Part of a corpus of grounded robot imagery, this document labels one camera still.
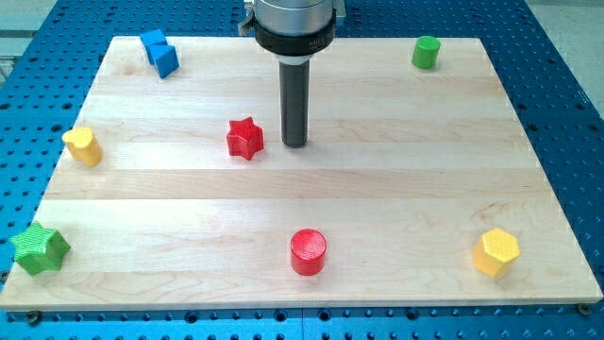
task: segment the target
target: yellow block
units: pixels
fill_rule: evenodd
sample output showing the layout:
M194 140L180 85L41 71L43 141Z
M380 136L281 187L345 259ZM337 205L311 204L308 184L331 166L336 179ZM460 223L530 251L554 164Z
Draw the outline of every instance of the yellow block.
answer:
M97 165L103 158L103 149L90 127L77 127L63 134L63 142L76 161L88 166Z
M504 275L520 256L520 247L513 235L495 228L480 236L472 255L477 269L498 277Z

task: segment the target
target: toy block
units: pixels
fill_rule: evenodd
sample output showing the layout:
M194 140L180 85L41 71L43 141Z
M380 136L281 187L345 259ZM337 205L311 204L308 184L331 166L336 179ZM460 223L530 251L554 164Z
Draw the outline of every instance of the toy block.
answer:
M149 46L167 45L168 44L168 41L166 40L166 36L163 34L161 29L144 32L143 34L141 34L141 41L143 42L144 50L147 54L147 58L149 59L149 63L151 65L154 64L154 61L153 61L153 58L151 57L151 52L149 51Z
M302 229L292 237L291 266L303 276L318 274L325 266L327 241L323 234L315 229Z
M430 36L417 38L411 63L417 68L430 69L436 64L436 56L441 48L441 42Z
M63 142L76 161L87 166L97 165L103 158L103 149L98 144L90 127L76 127L63 134Z
M520 256L516 238L495 228L480 236L474 246L474 266L491 277L503 276Z
M228 154L242 156L250 161L256 152L264 148L262 129L254 124L252 117L228 123L230 124L230 131L226 136Z
M176 56L176 49L172 45L149 46L149 51L160 78L167 77L180 66L178 64L178 57Z
M45 229L36 221L10 241L16 247L15 262L31 276L60 270L63 257L71 249L58 231Z

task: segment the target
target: blue cube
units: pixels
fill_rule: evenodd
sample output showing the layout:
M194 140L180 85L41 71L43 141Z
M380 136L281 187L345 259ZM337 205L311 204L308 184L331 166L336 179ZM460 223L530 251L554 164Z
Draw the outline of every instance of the blue cube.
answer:
M148 31L148 32L141 34L141 41L143 42L144 50L147 53L147 58L149 59L149 63L151 65L153 65L153 58L151 58L151 52L149 51L149 46L167 45L168 44L168 41L166 40L166 36L163 34L161 29Z
M160 78L167 77L178 68L176 49L172 45L150 45L149 51Z

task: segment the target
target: wooden board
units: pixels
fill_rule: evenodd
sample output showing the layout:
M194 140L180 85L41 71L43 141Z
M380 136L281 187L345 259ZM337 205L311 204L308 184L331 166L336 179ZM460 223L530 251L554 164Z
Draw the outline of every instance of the wooden board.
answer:
M6 310L479 305L602 297L479 40L339 39L310 71L310 141L279 137L277 61L252 39L171 38L159 79L138 38L113 39L80 113L105 158L63 152L36 219L73 249L60 272L15 266ZM265 150L229 157L251 115ZM296 275L296 230L328 240ZM472 265L501 227L522 255L494 280Z

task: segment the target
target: blue perforated table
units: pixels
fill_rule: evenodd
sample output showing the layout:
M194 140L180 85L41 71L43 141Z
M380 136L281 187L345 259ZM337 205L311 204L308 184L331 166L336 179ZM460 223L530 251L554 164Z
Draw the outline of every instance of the blue perforated table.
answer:
M349 1L340 37L479 37L600 285L604 122L519 1ZM0 91L0 270L39 204L114 35L235 36L236 1L59 0ZM6 339L568 339L604 337L604 304L0 314Z

